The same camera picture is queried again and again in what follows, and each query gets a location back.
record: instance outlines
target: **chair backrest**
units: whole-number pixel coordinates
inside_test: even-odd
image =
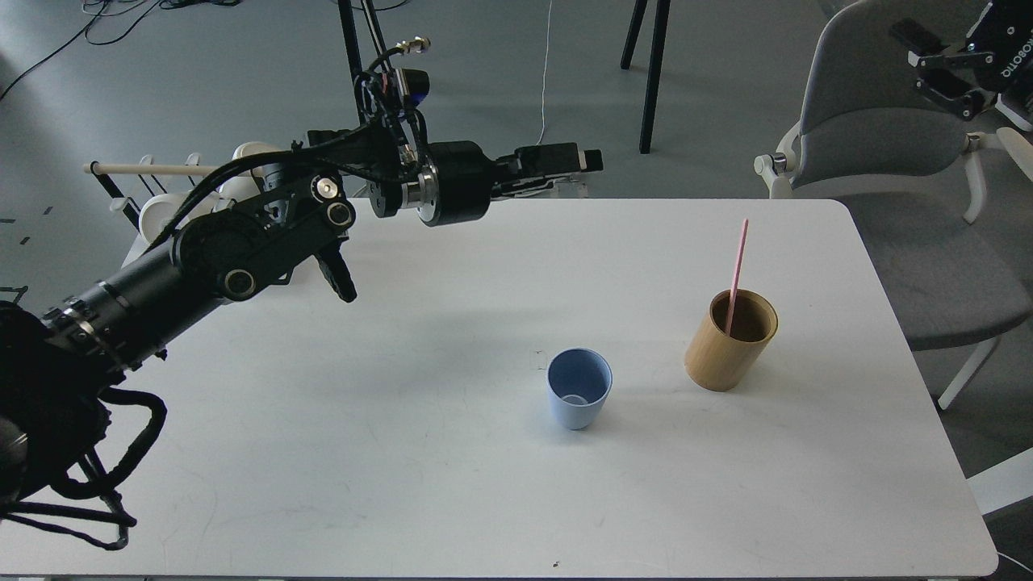
[[[793,185],[859,174],[928,176],[966,145],[964,122],[914,90],[907,49],[889,33],[911,18],[944,42],[963,40],[985,0],[860,0],[818,40],[801,114]]]

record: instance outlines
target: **white wire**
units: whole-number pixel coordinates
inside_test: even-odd
[[[1004,554],[1004,553],[1002,553],[1002,552],[1000,552],[1000,551],[998,551],[998,553],[997,553],[997,554],[999,554],[999,555],[1001,555],[1002,557],[1004,557],[1004,558],[1008,559],[1009,561],[1011,561],[1011,562],[1013,562],[1013,563],[1018,564],[1019,567],[1021,567],[1021,568],[1025,569],[1026,571],[1029,571],[1030,573],[1033,573],[1033,570],[1031,570],[1030,568],[1026,567],[1025,564],[1023,564],[1023,563],[1021,563],[1021,562],[1016,561],[1015,559],[1013,559],[1013,558],[1009,557],[1008,555],[1006,555],[1006,554]]]
[[[545,73],[549,72],[549,38],[553,33],[553,0],[549,0],[549,17],[545,18],[545,61],[541,66],[541,132],[534,145],[541,145],[545,136]]]

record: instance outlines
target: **screw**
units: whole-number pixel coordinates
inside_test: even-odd
[[[312,193],[316,197],[321,197],[323,200],[334,200],[337,197],[339,188],[337,187],[337,182],[331,178],[318,178],[312,184]]]
[[[246,299],[255,292],[255,277],[246,270],[231,270],[223,278],[223,285],[234,297]]]
[[[337,226],[351,225],[351,210],[341,203],[331,204],[326,208],[326,218]]]

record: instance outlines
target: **chair leg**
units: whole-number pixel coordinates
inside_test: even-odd
[[[1033,448],[968,479],[983,516],[1033,497]]]
[[[663,63],[663,43],[667,38],[667,16],[669,13],[670,0],[659,0],[656,5],[656,25],[653,27],[653,52],[649,58],[646,108],[643,111],[643,130],[638,139],[638,153],[649,153],[653,143],[653,120],[656,117],[656,98],[660,90],[660,67]]]
[[[966,361],[965,365],[962,366],[961,371],[959,371],[958,374],[954,375],[954,378],[950,380],[950,385],[947,386],[943,395],[936,400],[940,409],[946,409],[947,406],[950,405],[950,402],[958,397],[958,393],[961,392],[965,386],[972,380],[972,377],[979,372],[982,364],[987,363],[987,360],[990,359],[990,356],[994,353],[994,349],[997,348],[997,345],[1000,344],[1000,342],[1001,336],[998,335],[997,337],[987,339],[975,346],[975,351],[969,356],[968,361]]]
[[[631,67],[631,55],[635,53],[635,43],[638,42],[638,31],[643,28],[647,1],[635,0],[635,9],[631,12],[631,26],[628,27],[628,37],[624,40],[624,53],[621,55],[621,68],[624,70]]]

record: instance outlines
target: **robotic arm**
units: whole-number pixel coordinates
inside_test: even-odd
[[[350,6],[341,3],[346,43],[354,42]],[[341,177],[366,179],[379,217],[415,209],[428,225],[475,220],[492,200],[540,189],[572,174],[602,169],[599,151],[575,144],[531,146],[498,159],[472,142],[428,143],[416,109],[427,74],[390,66],[389,57],[422,51],[416,38],[383,50],[372,6],[367,21],[380,54],[357,70],[349,64],[361,126],[309,131],[308,146],[234,159],[201,180],[168,225],[136,261],[41,318],[0,302],[0,519],[73,534],[108,550],[126,546],[135,524],[115,490],[156,440],[165,407],[152,394],[113,386],[220,305],[246,301],[314,255],[345,302],[357,293],[341,256],[355,211]],[[261,193],[180,223],[230,178],[261,167]],[[94,447],[105,434],[104,404],[143,405],[151,420],[115,467]],[[86,482],[68,470],[79,465]],[[111,512],[26,501],[50,487],[69,499],[101,498]],[[39,522],[48,515],[109,522],[119,539],[103,543]]]
[[[965,121],[996,105],[1033,130],[1033,4],[992,0],[960,44],[944,43],[911,19],[890,32],[908,49],[926,98]]]

